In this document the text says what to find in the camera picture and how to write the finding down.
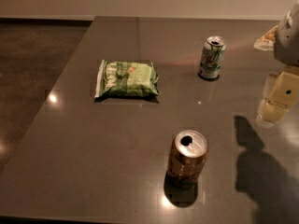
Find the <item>chip bag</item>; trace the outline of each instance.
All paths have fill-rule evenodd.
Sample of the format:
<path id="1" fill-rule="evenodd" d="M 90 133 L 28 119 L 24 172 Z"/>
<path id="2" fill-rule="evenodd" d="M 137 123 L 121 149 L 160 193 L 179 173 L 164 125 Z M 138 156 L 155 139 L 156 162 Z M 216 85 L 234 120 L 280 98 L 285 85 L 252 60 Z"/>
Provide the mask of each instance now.
<path id="1" fill-rule="evenodd" d="M 95 98 L 101 96 L 157 96 L 158 74 L 146 63 L 108 62 L 99 67 Z"/>

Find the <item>gold can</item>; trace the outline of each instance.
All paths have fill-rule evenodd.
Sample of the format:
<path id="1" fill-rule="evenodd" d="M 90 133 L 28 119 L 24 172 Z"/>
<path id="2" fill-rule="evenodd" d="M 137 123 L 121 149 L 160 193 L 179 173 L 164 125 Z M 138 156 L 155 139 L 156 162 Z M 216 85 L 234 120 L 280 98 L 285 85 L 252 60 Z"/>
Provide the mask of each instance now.
<path id="1" fill-rule="evenodd" d="M 197 183 L 206 158 L 205 137 L 196 131 L 182 131 L 172 142 L 167 175 L 175 186 L 189 189 Z"/>

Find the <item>white robot part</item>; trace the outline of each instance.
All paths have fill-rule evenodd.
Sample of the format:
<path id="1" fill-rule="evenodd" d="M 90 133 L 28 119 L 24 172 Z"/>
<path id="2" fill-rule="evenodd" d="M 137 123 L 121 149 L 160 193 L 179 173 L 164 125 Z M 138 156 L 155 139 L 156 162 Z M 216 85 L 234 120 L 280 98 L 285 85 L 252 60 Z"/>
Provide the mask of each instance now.
<path id="1" fill-rule="evenodd" d="M 271 42 L 261 46 L 271 38 L 275 58 L 286 67 L 279 74 L 270 74 L 265 82 L 256 118 L 256 123 L 264 128 L 279 123 L 299 100 L 299 0 L 278 26 L 256 41 L 254 48 L 272 50 Z"/>

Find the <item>green can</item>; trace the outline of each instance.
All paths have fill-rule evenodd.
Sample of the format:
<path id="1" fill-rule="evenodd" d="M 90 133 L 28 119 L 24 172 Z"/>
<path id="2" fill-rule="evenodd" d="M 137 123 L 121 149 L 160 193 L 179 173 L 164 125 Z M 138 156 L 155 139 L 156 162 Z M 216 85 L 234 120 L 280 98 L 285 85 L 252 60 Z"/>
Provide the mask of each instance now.
<path id="1" fill-rule="evenodd" d="M 217 80 L 220 77 L 225 50 L 226 41 L 224 38 L 217 35 L 209 37 L 203 47 L 198 76 L 209 81 Z"/>

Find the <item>aluminum can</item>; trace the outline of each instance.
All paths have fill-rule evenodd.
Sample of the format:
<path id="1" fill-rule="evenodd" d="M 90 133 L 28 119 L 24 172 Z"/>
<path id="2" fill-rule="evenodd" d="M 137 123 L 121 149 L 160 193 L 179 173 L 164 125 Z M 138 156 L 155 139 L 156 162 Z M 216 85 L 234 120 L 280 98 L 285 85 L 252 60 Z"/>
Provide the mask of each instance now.
<path id="1" fill-rule="evenodd" d="M 205 80 L 218 79 L 225 50 L 226 41 L 222 37 L 209 37 L 203 47 L 198 76 Z"/>
<path id="2" fill-rule="evenodd" d="M 205 137 L 196 131 L 182 131 L 172 142 L 167 175 L 175 186 L 189 189 L 197 183 L 206 158 Z"/>

